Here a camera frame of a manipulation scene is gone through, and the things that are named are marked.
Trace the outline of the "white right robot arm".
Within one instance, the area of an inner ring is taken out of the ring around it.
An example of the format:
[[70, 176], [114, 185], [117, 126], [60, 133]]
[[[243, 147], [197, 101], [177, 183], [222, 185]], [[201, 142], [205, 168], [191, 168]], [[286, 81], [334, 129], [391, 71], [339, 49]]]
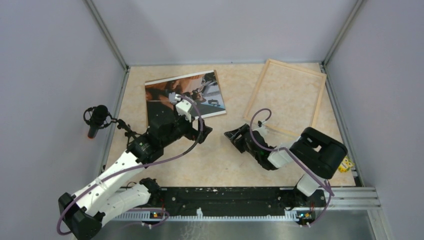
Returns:
[[257, 128], [244, 124], [226, 131], [224, 136], [240, 153], [249, 153], [267, 171], [296, 163], [304, 171], [293, 192], [297, 205], [307, 206], [320, 187], [328, 193], [332, 192], [328, 181], [348, 154], [343, 143], [313, 127], [305, 128], [295, 141], [278, 146], [267, 144], [264, 138], [266, 134], [263, 124]]

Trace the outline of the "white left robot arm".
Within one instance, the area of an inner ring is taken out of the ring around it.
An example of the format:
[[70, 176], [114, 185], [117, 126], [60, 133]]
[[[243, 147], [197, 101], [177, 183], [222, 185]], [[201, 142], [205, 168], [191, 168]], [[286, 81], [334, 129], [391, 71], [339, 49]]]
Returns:
[[[197, 145], [202, 144], [212, 132], [212, 127], [199, 118], [197, 128], [194, 117], [177, 114], [175, 120], [159, 127], [148, 127], [145, 133], [133, 131], [122, 119], [116, 119], [117, 127], [124, 129], [129, 141], [120, 157], [97, 178], [74, 193], [65, 192], [58, 199], [59, 219], [56, 232], [60, 236], [72, 234], [78, 240], [91, 240], [113, 218], [140, 205], [154, 207], [160, 202], [153, 179], [119, 193], [128, 180], [148, 167], [165, 164], [182, 158]], [[186, 138], [193, 144], [176, 156], [162, 160], [169, 145]]]

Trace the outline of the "light wooden picture frame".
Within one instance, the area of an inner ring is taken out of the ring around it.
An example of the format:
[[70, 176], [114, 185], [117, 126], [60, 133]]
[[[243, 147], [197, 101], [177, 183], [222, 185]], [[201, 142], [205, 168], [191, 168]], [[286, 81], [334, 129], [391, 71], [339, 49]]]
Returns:
[[263, 66], [243, 118], [250, 121], [260, 109], [271, 110], [266, 126], [298, 136], [316, 127], [326, 86], [326, 74], [296, 64], [268, 59]]

